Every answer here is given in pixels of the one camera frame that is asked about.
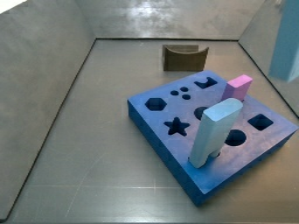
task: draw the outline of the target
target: light blue block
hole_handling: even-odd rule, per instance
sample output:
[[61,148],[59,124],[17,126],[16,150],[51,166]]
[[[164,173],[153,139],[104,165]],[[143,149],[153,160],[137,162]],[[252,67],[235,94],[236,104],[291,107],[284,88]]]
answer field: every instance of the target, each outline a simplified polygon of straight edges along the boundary
[[209,155],[216,157],[220,154],[220,148],[239,117],[241,107],[243,104],[237,99],[228,98],[203,111],[189,156],[193,167],[200,168]]
[[299,76],[299,1],[284,2],[283,17],[275,40],[269,76],[292,81]]

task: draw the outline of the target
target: square hole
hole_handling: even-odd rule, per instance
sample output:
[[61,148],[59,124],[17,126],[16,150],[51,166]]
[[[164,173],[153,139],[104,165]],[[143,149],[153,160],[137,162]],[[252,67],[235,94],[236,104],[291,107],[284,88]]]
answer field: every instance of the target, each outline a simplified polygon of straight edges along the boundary
[[264,130],[269,125],[272,125],[272,121],[261,114],[253,116],[247,122],[257,129]]

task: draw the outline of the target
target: pink block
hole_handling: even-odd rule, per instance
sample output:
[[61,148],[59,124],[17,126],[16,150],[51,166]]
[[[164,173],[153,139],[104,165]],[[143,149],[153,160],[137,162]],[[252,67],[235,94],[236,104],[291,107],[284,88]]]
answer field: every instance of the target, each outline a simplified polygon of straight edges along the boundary
[[228,81],[220,100],[235,98],[244,101],[252,78],[241,74],[236,79]]

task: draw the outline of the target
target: small round hole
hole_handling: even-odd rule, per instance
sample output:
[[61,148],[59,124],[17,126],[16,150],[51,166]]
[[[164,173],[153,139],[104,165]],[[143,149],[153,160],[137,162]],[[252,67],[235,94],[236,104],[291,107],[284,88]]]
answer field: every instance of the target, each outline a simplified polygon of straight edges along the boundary
[[183,98],[184,100],[189,100],[189,99],[191,99],[191,96],[189,96],[188,94],[184,94],[184,95],[181,96],[181,98]]
[[180,90],[181,90],[183,92],[188,92],[189,89],[188,89],[187,87],[181,87]]
[[175,90],[171,92],[171,95],[177,95],[177,94],[179,94],[179,92]]

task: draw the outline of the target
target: star-shaped hole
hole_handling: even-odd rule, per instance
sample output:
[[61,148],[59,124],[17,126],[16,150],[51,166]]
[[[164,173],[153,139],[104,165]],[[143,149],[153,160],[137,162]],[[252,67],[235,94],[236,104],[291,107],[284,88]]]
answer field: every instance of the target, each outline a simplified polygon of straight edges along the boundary
[[172,122],[164,122],[163,123],[167,127],[169,127],[168,135],[172,135],[175,133],[181,134],[184,137],[187,136],[185,128],[188,128],[191,125],[187,122],[181,122],[179,117],[175,117],[172,119]]

